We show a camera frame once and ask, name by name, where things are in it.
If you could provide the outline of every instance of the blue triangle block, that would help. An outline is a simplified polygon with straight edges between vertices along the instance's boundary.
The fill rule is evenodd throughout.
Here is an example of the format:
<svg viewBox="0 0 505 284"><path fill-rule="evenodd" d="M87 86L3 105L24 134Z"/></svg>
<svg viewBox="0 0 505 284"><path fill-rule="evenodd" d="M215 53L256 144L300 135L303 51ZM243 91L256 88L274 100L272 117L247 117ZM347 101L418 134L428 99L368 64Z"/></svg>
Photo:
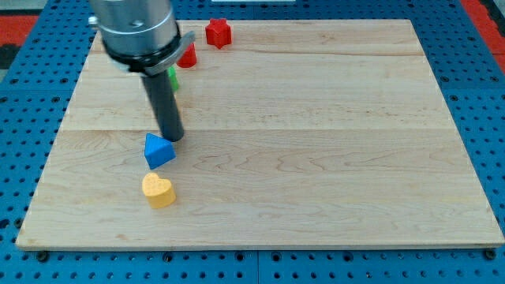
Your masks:
<svg viewBox="0 0 505 284"><path fill-rule="evenodd" d="M172 143L154 134L146 134L144 157L148 161L149 168L154 170L158 166L175 159L175 150Z"/></svg>

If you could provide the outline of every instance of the wooden board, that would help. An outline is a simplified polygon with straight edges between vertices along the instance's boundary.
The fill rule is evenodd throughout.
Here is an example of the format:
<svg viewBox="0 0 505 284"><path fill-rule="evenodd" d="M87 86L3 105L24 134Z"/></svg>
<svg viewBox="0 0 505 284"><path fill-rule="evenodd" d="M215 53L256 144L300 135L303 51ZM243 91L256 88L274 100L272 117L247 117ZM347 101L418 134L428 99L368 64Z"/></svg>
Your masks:
<svg viewBox="0 0 505 284"><path fill-rule="evenodd" d="M504 243L409 21L235 21L178 69L186 128L152 210L139 77L93 44L17 244L26 250L432 249Z"/></svg>

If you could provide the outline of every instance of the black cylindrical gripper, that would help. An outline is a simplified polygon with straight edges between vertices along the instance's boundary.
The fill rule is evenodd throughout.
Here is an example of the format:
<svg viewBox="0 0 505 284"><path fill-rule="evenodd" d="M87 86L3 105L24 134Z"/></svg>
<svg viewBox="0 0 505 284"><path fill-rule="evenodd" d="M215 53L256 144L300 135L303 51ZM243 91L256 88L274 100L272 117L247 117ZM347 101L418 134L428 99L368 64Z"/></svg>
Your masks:
<svg viewBox="0 0 505 284"><path fill-rule="evenodd" d="M180 140L184 136L184 129L168 72L165 70L154 76L143 76L142 83L148 93L163 138L172 142Z"/></svg>

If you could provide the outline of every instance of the toy block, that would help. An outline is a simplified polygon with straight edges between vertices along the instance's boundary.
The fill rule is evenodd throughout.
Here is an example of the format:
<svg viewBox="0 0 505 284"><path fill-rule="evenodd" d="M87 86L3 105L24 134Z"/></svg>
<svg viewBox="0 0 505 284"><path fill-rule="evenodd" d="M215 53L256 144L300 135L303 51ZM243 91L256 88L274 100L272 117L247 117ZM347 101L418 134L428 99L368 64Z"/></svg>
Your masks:
<svg viewBox="0 0 505 284"><path fill-rule="evenodd" d="M179 82L177 81L177 74L173 66L168 69L168 79L170 80L170 85L172 85L172 91L176 92L179 89Z"/></svg>
<svg viewBox="0 0 505 284"><path fill-rule="evenodd" d="M153 209L168 206L177 198L172 187L172 182L168 179L160 178L156 173L145 175L142 180L142 192L148 199L149 206Z"/></svg>
<svg viewBox="0 0 505 284"><path fill-rule="evenodd" d="M175 150L172 143L153 134L146 134L144 156L149 168L154 170L158 166L175 159Z"/></svg>
<svg viewBox="0 0 505 284"><path fill-rule="evenodd" d="M205 27L205 35L207 44L214 45L218 49L231 44L231 27L226 19L211 19L211 23Z"/></svg>
<svg viewBox="0 0 505 284"><path fill-rule="evenodd" d="M191 43L186 49L181 59L177 62L177 66L181 68L193 67L196 64L195 43Z"/></svg>

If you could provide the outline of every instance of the yellow heart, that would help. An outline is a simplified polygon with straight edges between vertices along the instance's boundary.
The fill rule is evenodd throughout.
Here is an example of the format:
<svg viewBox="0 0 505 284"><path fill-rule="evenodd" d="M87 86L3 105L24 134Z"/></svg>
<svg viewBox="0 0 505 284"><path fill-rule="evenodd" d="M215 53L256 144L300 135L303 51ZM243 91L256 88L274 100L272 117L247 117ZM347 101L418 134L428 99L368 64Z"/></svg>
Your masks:
<svg viewBox="0 0 505 284"><path fill-rule="evenodd" d="M160 178L156 173L145 175L142 180L142 191L153 209L168 206L176 198L172 182Z"/></svg>

